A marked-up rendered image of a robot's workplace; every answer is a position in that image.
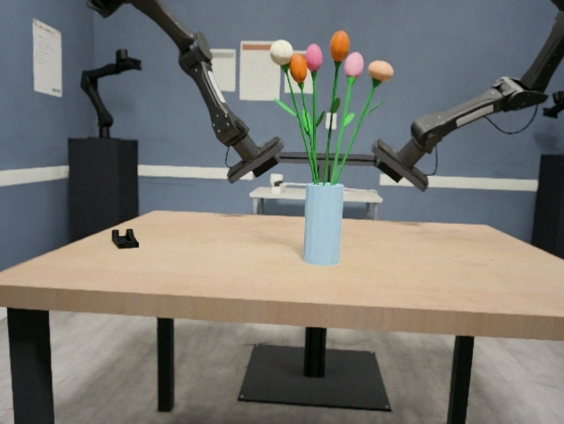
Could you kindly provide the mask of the light blue vase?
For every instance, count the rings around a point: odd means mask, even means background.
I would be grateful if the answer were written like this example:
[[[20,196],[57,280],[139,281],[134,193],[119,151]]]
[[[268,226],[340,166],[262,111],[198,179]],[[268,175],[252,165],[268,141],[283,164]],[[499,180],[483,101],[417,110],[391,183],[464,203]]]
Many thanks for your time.
[[[321,186],[320,186],[321,185]],[[303,261],[339,264],[344,186],[306,184]]]

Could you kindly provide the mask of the white flower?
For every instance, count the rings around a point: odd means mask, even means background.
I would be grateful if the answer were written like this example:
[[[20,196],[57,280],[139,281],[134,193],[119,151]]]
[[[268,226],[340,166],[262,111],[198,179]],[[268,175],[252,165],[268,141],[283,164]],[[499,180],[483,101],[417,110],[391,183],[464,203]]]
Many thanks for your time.
[[[286,73],[288,84],[289,84],[289,87],[290,87],[290,91],[291,91],[291,95],[292,95],[292,98],[293,98],[293,102],[294,102],[294,106],[295,106],[295,110],[296,110],[297,115],[293,111],[291,111],[287,106],[285,106],[283,103],[281,103],[279,100],[277,100],[276,98],[274,98],[274,100],[277,103],[279,103],[283,108],[285,108],[288,112],[290,112],[294,116],[298,117],[299,124],[300,124],[300,126],[302,126],[300,115],[299,115],[298,108],[297,108],[297,104],[296,104],[295,97],[294,97],[294,93],[293,93],[293,90],[292,90],[290,78],[289,78],[289,75],[288,75],[289,64],[290,64],[289,62],[293,58],[293,49],[288,42],[282,41],[282,40],[277,41],[271,46],[270,57],[271,57],[272,61],[275,64],[280,65],[281,69]]]

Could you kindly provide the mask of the orange tulip with green stem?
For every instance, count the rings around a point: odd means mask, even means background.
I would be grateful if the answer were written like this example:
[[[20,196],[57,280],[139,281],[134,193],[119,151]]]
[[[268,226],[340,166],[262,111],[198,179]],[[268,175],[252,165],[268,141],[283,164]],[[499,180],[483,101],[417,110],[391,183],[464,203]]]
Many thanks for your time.
[[[306,110],[305,98],[304,98],[304,81],[307,77],[307,65],[304,58],[300,54],[293,54],[292,60],[289,62],[289,71],[292,79],[297,82],[298,87],[301,90],[302,100],[304,110],[302,111],[302,123],[306,134],[309,136],[310,143],[312,143],[312,123],[309,113]]]

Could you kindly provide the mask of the orange flower with green stem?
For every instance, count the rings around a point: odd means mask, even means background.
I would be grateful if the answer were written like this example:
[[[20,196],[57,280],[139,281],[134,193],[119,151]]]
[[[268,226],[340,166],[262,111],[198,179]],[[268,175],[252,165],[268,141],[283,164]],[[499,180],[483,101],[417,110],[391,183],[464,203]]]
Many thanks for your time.
[[[337,110],[339,109],[340,106],[340,98],[336,98],[336,87],[337,87],[337,79],[338,79],[338,70],[339,67],[341,65],[341,61],[343,61],[347,54],[348,54],[348,50],[349,50],[349,40],[348,40],[348,36],[346,35],[345,32],[343,31],[339,31],[337,32],[331,41],[331,46],[330,46],[330,51],[331,51],[331,56],[334,59],[334,64],[335,64],[335,79],[334,79],[334,88],[333,88],[333,97],[332,97],[332,104],[330,107],[330,123],[332,125],[333,122],[333,114],[337,112]]]

